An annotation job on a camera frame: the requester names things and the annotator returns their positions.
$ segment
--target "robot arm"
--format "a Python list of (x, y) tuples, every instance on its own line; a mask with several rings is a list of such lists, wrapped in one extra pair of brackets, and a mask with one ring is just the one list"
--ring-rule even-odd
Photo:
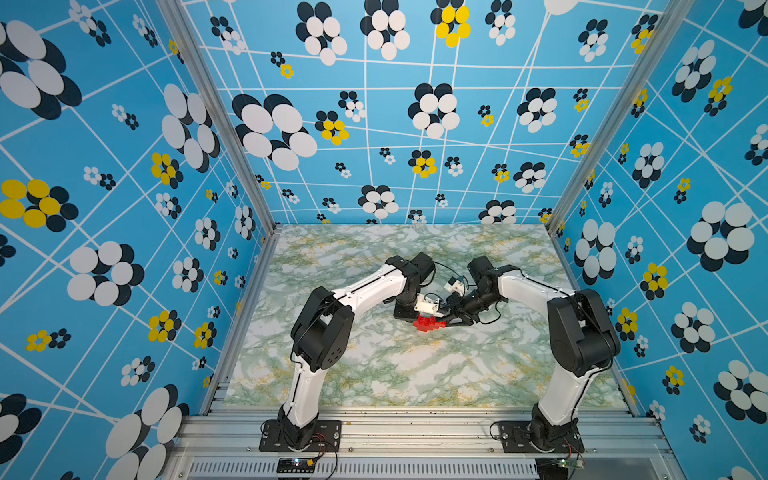
[[(486, 257), (467, 266), (477, 289), (458, 301), (455, 315), (465, 324), (498, 301), (515, 300), (548, 318), (552, 354), (557, 361), (541, 401), (531, 414), (531, 442), (542, 451), (575, 427), (578, 407), (597, 374), (611, 367), (621, 345), (600, 296), (573, 291), (525, 275), (516, 266), (494, 268)], [(448, 326), (457, 322), (448, 322)]]
[(435, 269), (432, 258), (419, 253), (413, 260), (391, 257), (375, 273), (344, 288), (315, 288), (291, 330), (291, 359), (296, 363), (290, 401), (278, 412), (286, 442), (302, 449), (312, 437), (318, 401), (328, 369), (346, 351), (357, 316), (381, 302), (395, 301), (395, 316), (413, 318), (419, 285)]

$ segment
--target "marble tabletop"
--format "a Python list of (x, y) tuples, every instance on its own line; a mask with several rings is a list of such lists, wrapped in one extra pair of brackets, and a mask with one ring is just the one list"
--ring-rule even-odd
[[(290, 225), (280, 233), (259, 303), (243, 342), (228, 406), (277, 407), (293, 377), (290, 330), (310, 291), (333, 290), (376, 271), (393, 256), (423, 251), (469, 278), (487, 256), (559, 286), (568, 278), (543, 225)], [(447, 296), (452, 274), (438, 266), (423, 293)], [(530, 407), (554, 366), (547, 321), (520, 303), (499, 303), (491, 325), (421, 333), (379, 305), (355, 320), (349, 345), (329, 370), (324, 406)], [(481, 314), (485, 322), (496, 312)], [(624, 407), (610, 373), (600, 374), (583, 406)]]

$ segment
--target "blue wallpaper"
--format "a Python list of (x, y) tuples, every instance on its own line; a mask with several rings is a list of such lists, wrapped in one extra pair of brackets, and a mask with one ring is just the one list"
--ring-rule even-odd
[(768, 478), (768, 10), (695, 3), (555, 230), (688, 478)]
[(0, 478), (155, 478), (263, 232), (153, 2), (0, 22)]
[(546, 223), (667, 0), (183, 3), (276, 221)]

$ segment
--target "black mounting plate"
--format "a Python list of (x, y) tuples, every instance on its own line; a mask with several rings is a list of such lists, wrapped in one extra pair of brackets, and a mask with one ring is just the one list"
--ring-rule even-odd
[[(280, 430), (280, 424), (277, 420), (267, 420), (264, 422), (264, 435), (261, 436), (259, 443), (259, 452), (292, 452), (292, 453), (317, 453), (320, 449), (319, 444), (310, 443), (306, 450), (296, 452), (288, 448), (283, 439)], [(339, 451), (339, 442), (341, 440), (341, 421), (339, 420), (318, 420), (315, 424), (314, 433), (321, 433), (326, 437), (331, 448), (326, 448), (326, 452)]]
[[(504, 438), (504, 434), (508, 435), (506, 440), (502, 440), (502, 446), (504, 447), (504, 453), (541, 453), (533, 445), (531, 445), (531, 433), (528, 431), (528, 424), (530, 420), (522, 422), (499, 422), (499, 435)], [(581, 441), (581, 435), (578, 429), (574, 425), (568, 434), (560, 440), (557, 446), (554, 447), (552, 453), (569, 453), (571, 451), (568, 448), (568, 443), (577, 449), (580, 453), (584, 453), (584, 443)]]

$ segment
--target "black joint housing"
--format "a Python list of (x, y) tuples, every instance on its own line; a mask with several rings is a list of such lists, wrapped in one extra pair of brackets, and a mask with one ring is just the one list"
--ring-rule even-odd
[(576, 376), (593, 365), (605, 367), (621, 351), (605, 305), (597, 292), (580, 290), (548, 302), (549, 343), (558, 363)]
[[(323, 315), (332, 316), (327, 325), (318, 318)], [(330, 368), (346, 351), (354, 318), (351, 306), (341, 304), (325, 287), (318, 286), (291, 330), (293, 352), (302, 356), (313, 372)]]

